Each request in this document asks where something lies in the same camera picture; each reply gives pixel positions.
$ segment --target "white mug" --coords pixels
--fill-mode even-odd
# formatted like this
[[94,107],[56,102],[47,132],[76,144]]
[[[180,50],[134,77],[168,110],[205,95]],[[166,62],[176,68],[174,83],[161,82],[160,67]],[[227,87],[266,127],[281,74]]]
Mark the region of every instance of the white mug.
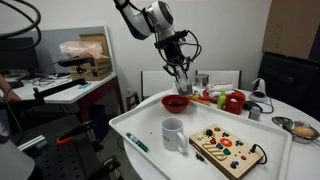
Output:
[[169,151],[187,151],[187,140],[183,135],[183,123],[178,118],[168,118],[162,122],[163,146]]

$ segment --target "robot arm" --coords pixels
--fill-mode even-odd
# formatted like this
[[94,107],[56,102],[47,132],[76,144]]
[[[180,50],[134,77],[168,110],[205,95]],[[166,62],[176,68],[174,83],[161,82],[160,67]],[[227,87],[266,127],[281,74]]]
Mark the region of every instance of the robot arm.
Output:
[[[190,62],[194,62],[201,52],[201,46],[198,44],[196,37],[190,31],[174,31],[170,8],[162,1],[157,1],[142,10],[136,8],[129,0],[114,0],[114,2],[133,37],[144,40],[151,34],[156,34],[156,43],[154,45],[158,49],[162,59],[166,62],[163,68],[171,76],[175,77],[183,91],[183,95],[187,95],[186,92],[190,92],[191,88],[189,87],[188,91],[188,87],[186,86],[188,80],[187,71],[189,70]],[[183,44],[190,45],[183,42],[189,32],[197,41],[197,44],[191,44],[197,46],[197,51],[192,58],[185,57],[180,48]]]

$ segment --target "black cabinet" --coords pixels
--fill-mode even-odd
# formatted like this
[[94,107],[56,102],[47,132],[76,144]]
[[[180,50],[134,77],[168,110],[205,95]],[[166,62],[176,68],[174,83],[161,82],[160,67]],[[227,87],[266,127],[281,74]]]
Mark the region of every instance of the black cabinet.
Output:
[[320,63],[266,53],[258,77],[268,96],[320,121]]

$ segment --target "wooden board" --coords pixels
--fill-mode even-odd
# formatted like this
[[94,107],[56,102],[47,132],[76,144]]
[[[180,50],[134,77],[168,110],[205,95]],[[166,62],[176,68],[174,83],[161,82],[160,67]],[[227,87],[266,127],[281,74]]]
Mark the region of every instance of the wooden board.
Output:
[[263,157],[260,149],[250,152],[252,145],[216,124],[190,136],[189,143],[229,179],[242,179]]

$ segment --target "white wall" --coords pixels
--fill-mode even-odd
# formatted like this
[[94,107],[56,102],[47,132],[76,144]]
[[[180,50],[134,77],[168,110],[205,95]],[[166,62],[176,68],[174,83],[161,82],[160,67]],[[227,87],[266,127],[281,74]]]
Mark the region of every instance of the white wall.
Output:
[[[164,62],[154,48],[154,36],[134,39],[113,0],[30,0],[42,14],[41,29],[108,25],[117,72],[124,94],[140,90],[140,71],[162,70]],[[132,0],[143,8],[154,0]],[[242,88],[252,89],[261,62],[261,47],[271,0],[166,0],[175,30],[191,30],[203,47],[196,69],[242,70]],[[19,14],[0,6],[0,33],[28,23]],[[191,49],[184,51],[192,55]]]

